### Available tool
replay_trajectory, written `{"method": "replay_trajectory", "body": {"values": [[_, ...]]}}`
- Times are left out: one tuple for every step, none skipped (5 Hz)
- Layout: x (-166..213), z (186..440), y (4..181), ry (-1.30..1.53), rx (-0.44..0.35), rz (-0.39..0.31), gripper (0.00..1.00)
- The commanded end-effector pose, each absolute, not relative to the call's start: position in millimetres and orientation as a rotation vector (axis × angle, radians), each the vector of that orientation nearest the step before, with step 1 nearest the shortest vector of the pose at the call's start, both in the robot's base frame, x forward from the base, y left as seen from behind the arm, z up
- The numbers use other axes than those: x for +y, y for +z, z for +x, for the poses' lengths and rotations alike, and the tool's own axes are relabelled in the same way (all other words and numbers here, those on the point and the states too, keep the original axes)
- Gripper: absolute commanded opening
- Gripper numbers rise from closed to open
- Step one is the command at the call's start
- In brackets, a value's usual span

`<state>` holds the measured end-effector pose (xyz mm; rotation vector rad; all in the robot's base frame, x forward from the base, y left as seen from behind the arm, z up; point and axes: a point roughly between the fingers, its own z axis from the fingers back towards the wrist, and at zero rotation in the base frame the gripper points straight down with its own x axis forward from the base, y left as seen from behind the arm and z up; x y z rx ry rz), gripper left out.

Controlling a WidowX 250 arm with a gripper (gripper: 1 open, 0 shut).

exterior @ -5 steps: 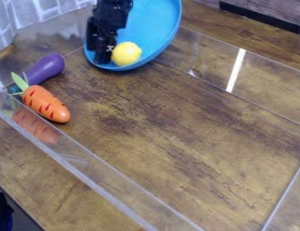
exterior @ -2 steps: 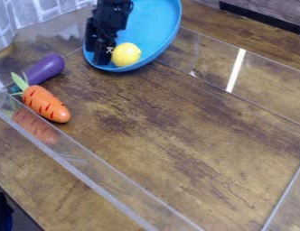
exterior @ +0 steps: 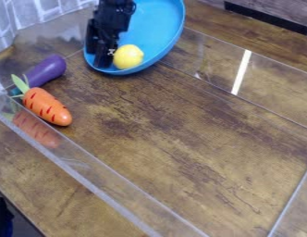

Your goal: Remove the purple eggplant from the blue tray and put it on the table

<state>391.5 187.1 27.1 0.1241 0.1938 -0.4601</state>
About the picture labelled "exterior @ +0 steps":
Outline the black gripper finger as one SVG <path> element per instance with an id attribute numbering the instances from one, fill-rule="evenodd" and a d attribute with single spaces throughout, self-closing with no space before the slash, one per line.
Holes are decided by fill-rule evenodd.
<path id="1" fill-rule="evenodd" d="M 94 26 L 94 20 L 90 19 L 86 32 L 86 50 L 89 54 L 96 53 L 97 43 L 98 43 L 97 29 Z"/>
<path id="2" fill-rule="evenodd" d="M 118 49 L 117 41 L 104 41 L 100 40 L 97 42 L 96 49 L 96 58 L 94 58 L 94 66 L 97 68 L 109 68 L 113 63 L 114 53 Z"/>

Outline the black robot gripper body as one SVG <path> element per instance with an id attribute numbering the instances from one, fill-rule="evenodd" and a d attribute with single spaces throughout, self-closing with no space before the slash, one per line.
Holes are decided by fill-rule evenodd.
<path id="1" fill-rule="evenodd" d="M 102 39 L 118 40 L 129 30 L 132 16 L 137 11 L 134 0 L 100 0 L 94 11 L 94 27 Z"/>

